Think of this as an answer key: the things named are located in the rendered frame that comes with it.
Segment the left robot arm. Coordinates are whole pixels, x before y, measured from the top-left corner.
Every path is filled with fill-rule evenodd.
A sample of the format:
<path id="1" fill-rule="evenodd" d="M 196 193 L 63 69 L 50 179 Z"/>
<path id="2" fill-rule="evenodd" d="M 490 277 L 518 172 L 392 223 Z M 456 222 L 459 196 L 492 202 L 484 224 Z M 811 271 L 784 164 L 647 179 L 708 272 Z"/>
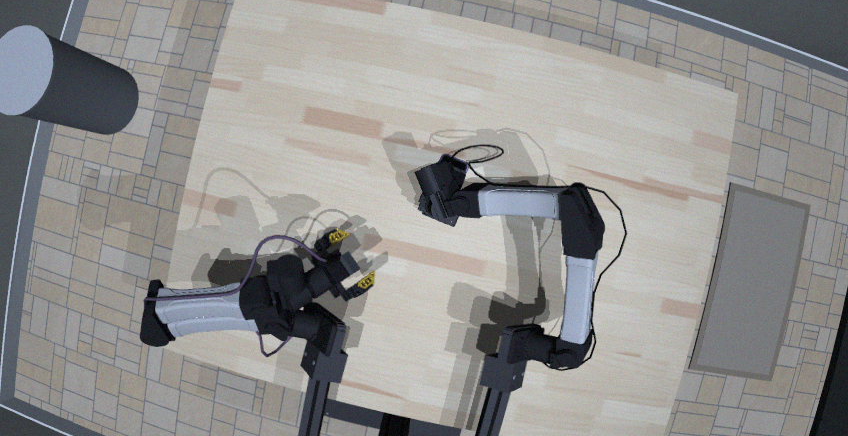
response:
<path id="1" fill-rule="evenodd" d="M 332 285 L 360 269 L 349 251 L 342 255 L 336 249 L 322 258 L 327 258 L 327 263 L 318 261 L 319 266 Z M 147 297 L 157 300 L 146 301 L 140 340 L 149 346 L 162 347 L 176 337 L 197 332 L 248 330 L 271 334 L 281 341 L 288 336 L 303 338 L 322 354 L 330 354 L 337 325 L 310 304 L 313 290 L 298 256 L 288 254 L 267 261 L 267 275 L 248 278 L 240 291 L 229 293 L 241 282 L 211 288 L 171 289 L 164 288 L 159 279 L 151 280 Z"/>

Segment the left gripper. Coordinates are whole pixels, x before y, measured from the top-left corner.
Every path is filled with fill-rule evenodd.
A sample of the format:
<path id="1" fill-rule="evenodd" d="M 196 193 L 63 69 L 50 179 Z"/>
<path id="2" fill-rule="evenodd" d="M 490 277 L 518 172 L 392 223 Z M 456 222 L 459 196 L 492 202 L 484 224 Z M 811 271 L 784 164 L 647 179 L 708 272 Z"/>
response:
<path id="1" fill-rule="evenodd" d="M 340 229 L 334 229 L 330 232 L 325 233 L 322 236 L 322 238 L 320 240 L 316 241 L 316 243 L 314 244 L 314 246 L 317 249 L 316 254 L 319 257 L 324 257 L 325 255 L 328 254 L 326 249 L 332 247 L 333 245 L 337 244 L 338 242 L 342 241 L 344 238 L 346 238 L 348 236 L 350 236 L 350 233 L 342 231 Z M 374 286 L 375 271 L 372 271 L 367 276 L 365 276 L 363 279 L 358 281 L 353 287 L 347 289 L 347 291 L 346 291 L 345 288 L 343 287 L 343 285 L 341 284 L 341 282 L 338 283 L 338 284 L 335 284 L 335 285 L 332 285 L 330 283 L 327 275 L 320 268 L 320 266 L 318 264 L 318 260 L 315 257 L 312 256 L 311 262 L 313 263 L 313 265 L 315 267 L 310 269 L 309 271 L 307 271 L 305 273 L 305 277 L 306 277 L 306 281 L 309 283 L 309 285 L 311 286 L 311 288 L 313 290 L 312 298 L 314 298 L 314 299 L 316 299 L 317 297 L 319 297 L 320 295 L 322 295 L 323 293 L 325 293 L 329 290 L 334 298 L 337 298 L 338 296 L 341 295 L 342 298 L 344 299 L 344 301 L 346 302 L 346 301 L 352 299 L 353 297 L 356 298 L 356 297 L 364 294 L 366 291 L 368 291 L 371 287 Z"/>

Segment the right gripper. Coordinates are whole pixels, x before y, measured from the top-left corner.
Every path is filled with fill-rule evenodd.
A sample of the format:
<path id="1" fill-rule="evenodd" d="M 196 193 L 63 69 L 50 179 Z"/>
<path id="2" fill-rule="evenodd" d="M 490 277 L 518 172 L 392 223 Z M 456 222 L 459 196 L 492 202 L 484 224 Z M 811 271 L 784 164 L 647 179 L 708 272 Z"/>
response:
<path id="1" fill-rule="evenodd" d="M 422 192 L 422 194 L 421 194 L 421 196 L 420 196 L 420 199 L 419 199 L 419 202 L 420 202 L 420 204 L 419 204 L 418 210 L 422 211 L 422 214 L 423 214 L 423 215 L 428 216 L 428 217 L 430 217 L 430 218 L 432 218 L 432 219 L 435 219 L 435 218 L 432 216 L 432 214 L 430 213 L 430 203 L 431 203 L 431 199 L 429 198 L 429 195 L 424 197 L 424 194 L 423 194 L 423 192 Z M 429 212 L 428 212 L 428 211 L 429 211 Z M 459 216 L 457 215 L 457 216 L 455 216 L 455 218 L 454 218 L 453 220 L 451 220 L 452 222 L 451 222 L 451 221 L 449 221 L 449 222 L 446 222 L 446 223 L 444 223 L 444 224 L 447 224 L 447 225 L 450 225 L 450 226 L 454 227 L 454 226 L 456 225 L 456 222 L 457 222 L 458 218 L 459 218 Z M 436 219 L 435 219 L 435 220 L 436 220 Z"/>

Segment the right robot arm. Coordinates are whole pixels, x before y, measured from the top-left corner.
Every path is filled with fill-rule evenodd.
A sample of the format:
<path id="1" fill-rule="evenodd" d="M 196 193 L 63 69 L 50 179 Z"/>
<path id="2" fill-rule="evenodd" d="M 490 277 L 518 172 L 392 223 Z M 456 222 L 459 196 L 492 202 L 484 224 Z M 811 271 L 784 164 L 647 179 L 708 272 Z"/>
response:
<path id="1" fill-rule="evenodd" d="M 604 221 L 588 189 L 507 187 L 490 183 L 472 183 L 461 189 L 466 173 L 444 160 L 415 172 L 424 197 L 429 195 L 431 199 L 430 213 L 437 221 L 449 222 L 457 215 L 465 218 L 513 215 L 553 220 L 560 220 L 561 215 L 567 269 L 560 334 L 546 335 L 542 327 L 514 331 L 507 363 L 531 359 L 550 364 L 550 369 L 580 366 L 592 344 L 590 318 L 595 270 L 605 232 Z"/>

